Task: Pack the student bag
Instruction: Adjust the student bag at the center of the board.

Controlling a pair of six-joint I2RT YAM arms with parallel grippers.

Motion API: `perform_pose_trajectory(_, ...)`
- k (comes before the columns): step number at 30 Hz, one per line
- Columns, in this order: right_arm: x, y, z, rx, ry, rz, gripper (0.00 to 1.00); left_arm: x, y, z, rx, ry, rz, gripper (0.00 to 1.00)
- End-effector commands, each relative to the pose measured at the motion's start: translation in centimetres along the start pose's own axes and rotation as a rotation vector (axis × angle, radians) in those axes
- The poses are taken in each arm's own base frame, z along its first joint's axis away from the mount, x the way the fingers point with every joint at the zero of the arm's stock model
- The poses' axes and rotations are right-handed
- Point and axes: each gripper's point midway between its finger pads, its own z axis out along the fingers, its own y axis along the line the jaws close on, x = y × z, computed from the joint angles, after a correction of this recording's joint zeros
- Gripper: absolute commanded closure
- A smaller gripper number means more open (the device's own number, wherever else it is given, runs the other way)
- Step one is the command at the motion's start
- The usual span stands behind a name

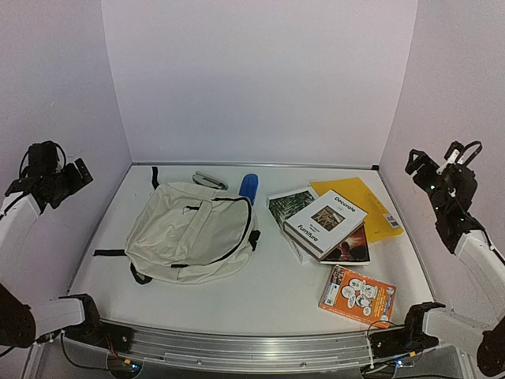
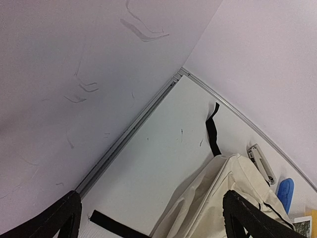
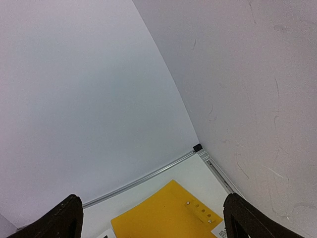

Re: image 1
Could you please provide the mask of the cream white backpack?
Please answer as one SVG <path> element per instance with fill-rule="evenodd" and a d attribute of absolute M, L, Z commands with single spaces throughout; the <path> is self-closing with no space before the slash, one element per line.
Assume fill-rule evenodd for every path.
<path fill-rule="evenodd" d="M 244 268 L 261 236 L 251 201 L 196 183 L 161 183 L 158 168 L 151 172 L 154 191 L 124 248 L 95 256 L 127 257 L 140 285 L 202 284 Z"/>

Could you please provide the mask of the white Decorate Furniture book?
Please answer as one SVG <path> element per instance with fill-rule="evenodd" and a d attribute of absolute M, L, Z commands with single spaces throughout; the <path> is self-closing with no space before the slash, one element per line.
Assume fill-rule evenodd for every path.
<path fill-rule="evenodd" d="M 285 232 L 316 260 L 326 258 L 364 224 L 366 211 L 328 190 L 284 221 Z"/>

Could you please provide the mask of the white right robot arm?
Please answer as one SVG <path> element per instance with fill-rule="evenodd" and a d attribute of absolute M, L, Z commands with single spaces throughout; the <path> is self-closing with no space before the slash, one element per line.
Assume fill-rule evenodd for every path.
<path fill-rule="evenodd" d="M 470 271 L 490 301 L 495 325 L 487 325 L 448 310 L 440 303 L 418 306 L 424 334 L 436 337 L 471 354 L 486 377 L 504 376 L 504 255 L 488 236 L 482 224 L 469 213 L 477 191 L 474 172 L 468 167 L 481 152 L 454 142 L 447 150 L 443 165 L 426 152 L 409 153 L 406 173 L 428 195 L 436 217 L 436 230 L 448 251 Z"/>

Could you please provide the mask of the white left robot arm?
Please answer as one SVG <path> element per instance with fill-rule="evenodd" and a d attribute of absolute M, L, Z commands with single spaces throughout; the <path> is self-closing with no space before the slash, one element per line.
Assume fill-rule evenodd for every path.
<path fill-rule="evenodd" d="M 19 178 L 6 191 L 1 207 L 1 257 L 20 253 L 29 231 L 47 205 L 57 208 L 63 200 L 92 181 L 79 158 L 61 171 Z M 89 295 L 70 295 L 36 306 L 21 302 L 1 279 L 1 345 L 28 348 L 58 331 L 79 333 L 89 343 L 100 343 L 106 326 L 99 319 Z"/>

